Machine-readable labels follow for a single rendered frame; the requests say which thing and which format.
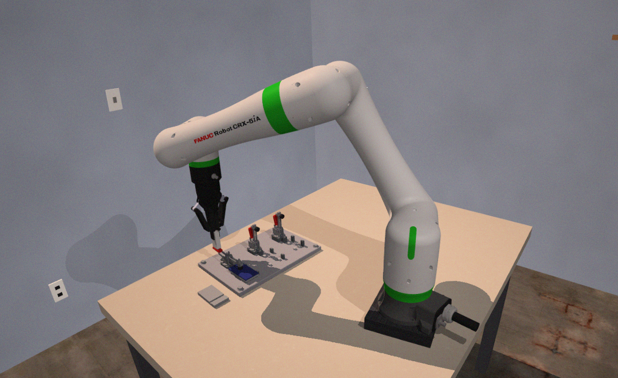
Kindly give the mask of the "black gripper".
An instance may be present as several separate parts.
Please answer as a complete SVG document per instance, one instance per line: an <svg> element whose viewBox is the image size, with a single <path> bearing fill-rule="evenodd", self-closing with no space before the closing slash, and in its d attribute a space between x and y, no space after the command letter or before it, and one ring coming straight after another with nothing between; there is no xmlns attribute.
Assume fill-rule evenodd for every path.
<svg viewBox="0 0 618 378"><path fill-rule="evenodd" d="M196 194L198 195L197 204L192 206L191 210L196 213L203 229L210 232L213 247L219 249L222 247L219 230L221 230L220 227L223 226L223 222L225 221L228 197L222 195L222 192L219 192L219 181L205 186L195 184L195 188ZM207 221L200 207L204 209Z"/></svg>

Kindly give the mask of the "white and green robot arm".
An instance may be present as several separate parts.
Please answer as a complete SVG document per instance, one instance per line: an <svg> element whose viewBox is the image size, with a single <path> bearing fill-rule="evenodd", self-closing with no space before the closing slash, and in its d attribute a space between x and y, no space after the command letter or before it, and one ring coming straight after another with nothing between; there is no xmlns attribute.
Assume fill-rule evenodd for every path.
<svg viewBox="0 0 618 378"><path fill-rule="evenodd" d="M459 314L452 299L433 290L441 240L437 207L403 159L351 63L312 67L208 117L190 118L161 131L153 149L164 166L189 164L191 181L205 186L222 178L220 149L333 120L356 149L390 215L384 289L378 297L381 315L403 326L419 325L428 335L453 321L476 332L480 323Z"/></svg>

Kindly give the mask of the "blue rectangular plate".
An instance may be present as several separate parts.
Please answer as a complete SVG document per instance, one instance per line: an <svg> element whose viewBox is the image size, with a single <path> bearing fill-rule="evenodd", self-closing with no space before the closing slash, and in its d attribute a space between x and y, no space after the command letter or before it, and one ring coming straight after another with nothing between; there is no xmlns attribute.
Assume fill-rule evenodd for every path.
<svg viewBox="0 0 618 378"><path fill-rule="evenodd" d="M255 270L253 270L251 267L247 266L246 264L243 264L242 270L239 270L238 265L235 264L234 266L228 268L228 272L231 272L232 274L234 274L236 277L239 277L244 282L248 282L251 279L259 276L258 272L256 272Z"/></svg>

